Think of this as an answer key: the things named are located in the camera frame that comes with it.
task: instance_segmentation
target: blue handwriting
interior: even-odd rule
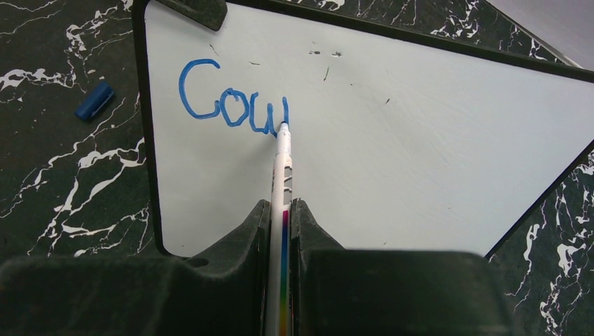
[[[196,60],[189,62],[184,67],[184,69],[181,71],[181,74],[179,75],[179,96],[181,98],[181,103],[184,105],[184,107],[186,108],[186,111],[188,111],[190,116],[193,116],[196,119],[209,119],[209,118],[214,118],[214,117],[218,116],[220,113],[222,113],[223,119],[225,119],[225,123],[227,123],[227,126],[229,126],[229,127],[237,127],[237,126],[241,125],[247,118],[249,118],[249,125],[251,126],[251,129],[254,132],[260,132],[260,133],[264,133],[264,134],[271,133],[274,137],[277,136],[277,132],[275,130],[275,122],[274,122],[273,116],[272,116],[273,109],[272,109],[271,103],[268,103],[268,105],[266,106],[266,124],[264,125],[264,127],[256,126],[256,121],[254,120],[254,118],[256,115],[255,109],[256,109],[256,98],[258,96],[257,92],[252,93],[248,100],[245,93],[238,91],[238,90],[234,90],[232,87],[230,87],[227,90],[223,91],[223,93],[221,93],[221,97],[219,98],[219,100],[214,101],[214,111],[212,111],[211,113],[206,113],[206,114],[196,113],[192,109],[192,106],[190,106],[190,104],[188,103],[188,99],[186,98],[185,84],[186,84],[186,77],[188,76],[188,73],[190,72],[190,70],[197,65],[203,65],[203,64],[210,64],[217,69],[221,68],[219,63],[217,63],[214,59],[207,59],[207,58],[206,59],[196,59]],[[229,117],[229,114],[227,113],[227,108],[225,107],[227,97],[229,97],[229,96],[235,98],[236,102],[241,100],[241,102],[243,103],[243,106],[244,106],[243,114],[235,121],[231,120],[231,118]],[[286,102],[286,97],[282,98],[282,107],[284,109],[284,113],[283,113],[284,119],[283,120],[288,123],[289,122],[289,105]]]

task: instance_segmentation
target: table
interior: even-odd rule
[[[560,62],[484,1],[302,0],[301,5]],[[131,6],[132,0],[0,4],[2,260],[158,254]],[[99,118],[82,122],[73,113],[101,79],[116,96]],[[594,153],[582,161],[490,256],[527,335],[588,330]]]

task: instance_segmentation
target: marker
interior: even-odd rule
[[[74,114],[82,120],[91,119],[112,97],[113,90],[105,80],[102,80],[85,98],[85,101],[76,109]]]
[[[270,261],[266,291],[266,336],[289,336],[292,331],[289,302],[289,239],[293,199],[293,161],[289,124],[282,122],[272,168],[270,197]]]

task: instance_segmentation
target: whiteboard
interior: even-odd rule
[[[484,255],[594,137],[594,85],[579,80],[231,3],[217,33],[154,1],[145,25],[163,245],[178,256],[270,199],[285,113],[293,196],[359,249]]]

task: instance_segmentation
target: blue marker cap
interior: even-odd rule
[[[113,90],[105,80],[102,80],[99,85],[87,96],[85,101],[76,109],[77,117],[82,120],[92,118],[105,103],[113,97]]]

